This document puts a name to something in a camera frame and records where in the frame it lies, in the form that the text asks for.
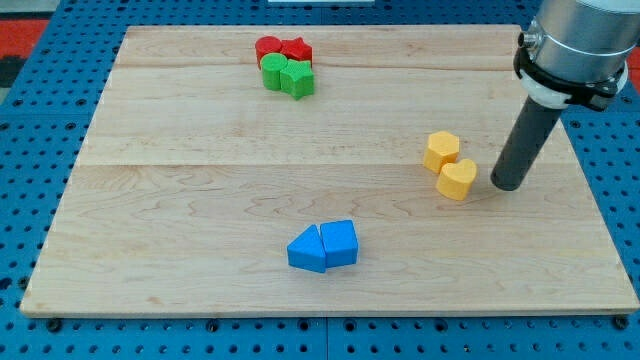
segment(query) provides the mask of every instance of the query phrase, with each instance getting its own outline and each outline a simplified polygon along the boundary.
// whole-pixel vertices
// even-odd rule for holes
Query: wooden cutting board
[[[489,181],[525,93],[515,26],[132,27],[22,302],[32,317],[482,316],[639,306],[562,128]],[[265,90],[262,35],[303,36],[316,94]],[[479,177],[456,202],[429,133]],[[353,219],[355,266],[287,265]]]

